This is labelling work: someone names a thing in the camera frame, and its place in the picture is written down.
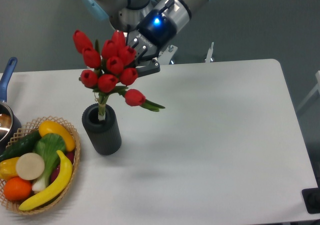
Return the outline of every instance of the yellow squash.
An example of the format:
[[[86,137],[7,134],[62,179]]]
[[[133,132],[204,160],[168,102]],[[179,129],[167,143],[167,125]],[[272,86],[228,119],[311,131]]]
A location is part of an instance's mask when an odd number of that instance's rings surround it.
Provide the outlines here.
[[[8,181],[14,177],[18,177],[16,164],[19,157],[10,158],[0,162],[0,179]]]
[[[43,121],[39,126],[39,133],[41,137],[43,137],[46,134],[60,135],[65,142],[65,148],[67,152],[73,151],[76,147],[75,140],[71,136],[71,134],[67,131],[67,129],[65,129],[64,126],[62,126],[60,123],[57,123],[55,121],[51,121],[51,120]]]
[[[21,211],[29,211],[49,202],[68,185],[72,175],[72,163],[62,151],[58,150],[56,153],[60,157],[60,172],[58,177],[47,188],[21,203],[19,206]]]

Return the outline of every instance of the red tulip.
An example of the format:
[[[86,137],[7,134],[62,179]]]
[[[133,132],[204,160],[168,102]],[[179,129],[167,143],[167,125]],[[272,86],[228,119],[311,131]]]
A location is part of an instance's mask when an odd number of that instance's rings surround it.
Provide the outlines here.
[[[101,65],[100,54],[93,49],[93,47],[87,47],[82,50],[82,56],[84,64],[92,69],[97,69]]]
[[[80,76],[81,82],[87,87],[92,88],[97,85],[98,76],[93,71],[86,69],[83,70]]]
[[[138,72],[135,68],[126,68],[120,75],[120,82],[126,86],[131,85],[138,78]]]
[[[140,106],[146,101],[146,97],[136,89],[128,90],[124,98],[125,102],[130,106]]]
[[[98,88],[104,93],[109,93],[116,87],[117,83],[118,78],[116,76],[111,74],[104,74],[98,79]]]
[[[111,58],[113,56],[118,55],[118,48],[116,46],[116,43],[112,40],[107,40],[104,42],[101,55],[104,59]]]
[[[123,31],[114,31],[111,40],[114,41],[118,50],[126,46],[126,38]]]
[[[136,58],[136,50],[130,46],[125,46],[119,50],[119,57],[121,58],[124,66],[129,65]]]
[[[106,69],[108,69],[114,75],[122,73],[124,68],[124,63],[117,56],[112,56],[106,61]]]
[[[82,49],[93,48],[92,42],[87,37],[87,35],[82,31],[75,30],[72,38],[73,38],[75,48],[80,54],[82,53]]]

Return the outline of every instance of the wicker basket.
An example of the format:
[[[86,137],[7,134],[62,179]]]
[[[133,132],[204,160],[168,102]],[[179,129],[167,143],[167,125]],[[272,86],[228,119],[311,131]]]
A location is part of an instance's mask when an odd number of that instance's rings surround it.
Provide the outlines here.
[[[20,214],[20,215],[35,215],[42,213],[44,211],[49,210],[52,208],[54,205],[56,205],[58,202],[61,201],[61,199],[65,196],[65,194],[68,192],[71,183],[73,182],[76,172],[79,167],[79,162],[80,162],[80,138],[79,134],[77,132],[77,129],[74,128],[74,126],[69,123],[68,121],[64,120],[63,118],[60,117],[39,117],[38,119],[34,119],[31,122],[27,122],[27,124],[23,125],[22,128],[19,128],[17,132],[13,135],[13,137],[10,139],[10,142],[8,143],[7,146],[10,146],[12,143],[17,141],[19,138],[31,133],[34,130],[37,130],[39,125],[46,120],[51,120],[55,121],[61,125],[63,125],[68,132],[72,135],[74,141],[75,141],[75,153],[74,153],[74,162],[73,162],[73,171],[71,175],[71,179],[66,186],[66,188],[60,193],[60,195],[50,204],[43,205],[40,207],[37,207],[33,210],[30,211],[20,211],[19,206],[22,202],[11,202],[7,200],[4,196],[4,186],[6,184],[6,181],[3,179],[0,179],[0,203],[3,205],[7,210],[12,211],[14,213]]]

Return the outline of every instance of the pot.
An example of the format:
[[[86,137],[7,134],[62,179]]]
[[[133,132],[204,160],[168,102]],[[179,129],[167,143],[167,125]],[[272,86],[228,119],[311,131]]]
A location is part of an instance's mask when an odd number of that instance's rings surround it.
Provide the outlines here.
[[[0,80],[0,154],[6,149],[10,138],[14,136],[18,128],[21,128],[20,121],[14,115],[12,109],[6,104],[8,84],[17,62],[16,57],[9,59]]]

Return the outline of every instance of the white radish slice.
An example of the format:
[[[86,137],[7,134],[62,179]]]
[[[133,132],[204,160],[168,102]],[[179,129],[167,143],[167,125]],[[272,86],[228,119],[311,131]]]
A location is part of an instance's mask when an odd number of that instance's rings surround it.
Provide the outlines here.
[[[34,180],[40,177],[44,172],[45,161],[40,155],[29,152],[23,154],[18,159],[15,170],[20,178],[24,180]]]

